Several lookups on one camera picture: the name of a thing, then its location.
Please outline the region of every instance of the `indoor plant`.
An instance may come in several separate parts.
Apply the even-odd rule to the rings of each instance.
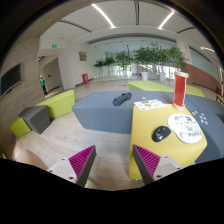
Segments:
[[[143,65],[142,80],[148,80],[148,65],[155,63],[155,49],[140,47],[134,51],[134,61]]]
[[[116,55],[116,63],[120,65],[120,67],[123,69],[123,74],[127,75],[127,67],[131,64],[132,57],[130,57],[128,54],[126,54],[125,51],[120,52]]]
[[[161,66],[161,71],[159,71],[160,81],[165,81],[165,73],[163,66],[169,61],[169,49],[159,49],[158,51],[158,64]]]
[[[171,62],[175,68],[180,69],[181,63],[186,61],[184,53],[177,47],[171,47],[168,50],[168,61]]]
[[[108,72],[110,75],[112,75],[113,72],[113,64],[115,63],[115,60],[113,57],[106,57],[104,60],[104,66],[108,68]]]
[[[99,76],[100,77],[102,77],[102,74],[103,74],[103,66],[104,66],[104,60],[103,59],[96,60],[96,64],[94,65],[94,67],[99,69]]]

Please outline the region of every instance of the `yellow table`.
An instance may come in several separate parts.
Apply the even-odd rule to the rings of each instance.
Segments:
[[[182,111],[176,110],[173,104],[166,104],[166,107],[148,111],[141,111],[137,106],[133,107],[129,161],[130,179],[142,179],[132,156],[133,144],[148,149],[159,156],[168,155],[183,168],[191,165],[206,148],[207,141],[202,130],[202,140],[195,144],[182,142],[173,131],[160,142],[152,140],[154,130],[159,126],[168,126],[168,118],[174,113],[183,113],[193,117],[186,108]]]

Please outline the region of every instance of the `television screen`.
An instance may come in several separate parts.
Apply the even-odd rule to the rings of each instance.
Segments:
[[[1,97],[22,81],[21,64],[12,67],[1,77]]]

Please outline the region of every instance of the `lime green bench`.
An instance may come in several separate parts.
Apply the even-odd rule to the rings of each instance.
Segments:
[[[69,90],[44,100],[35,106],[47,105],[50,119],[55,119],[64,114],[72,112],[72,106],[75,104],[74,90]],[[26,122],[21,117],[17,117],[10,126],[10,130],[16,137],[21,137],[31,132]]]
[[[44,100],[35,106],[47,105],[50,119],[55,119],[64,114],[72,112],[72,106],[75,104],[74,90],[60,93],[50,99]]]
[[[14,120],[14,122],[10,126],[10,130],[18,138],[31,132],[31,129],[21,117],[17,117]]]
[[[174,92],[174,89],[152,81],[128,82],[128,88],[130,90]],[[204,97],[204,94],[200,89],[189,85],[186,85],[186,94]]]
[[[164,92],[174,92],[170,87],[161,85],[152,81],[135,81],[128,82],[128,88],[130,90],[147,90],[147,91],[164,91]]]

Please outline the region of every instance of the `ceiling light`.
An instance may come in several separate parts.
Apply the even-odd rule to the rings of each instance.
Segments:
[[[206,48],[206,47],[201,47],[201,49],[202,49],[202,50],[205,49],[205,50],[209,50],[209,51],[213,51],[213,52],[215,52],[214,50],[212,50],[212,49],[210,49],[210,48]]]
[[[107,15],[97,5],[92,4],[92,6],[104,16],[104,18],[107,20],[107,22],[111,25],[111,29],[116,28],[113,25],[113,23],[110,21],[110,19],[107,17]]]
[[[171,12],[167,17],[166,19],[164,19],[164,21],[161,23],[161,25],[159,26],[158,29],[162,29],[163,25],[167,22],[167,20],[174,14],[174,12]]]

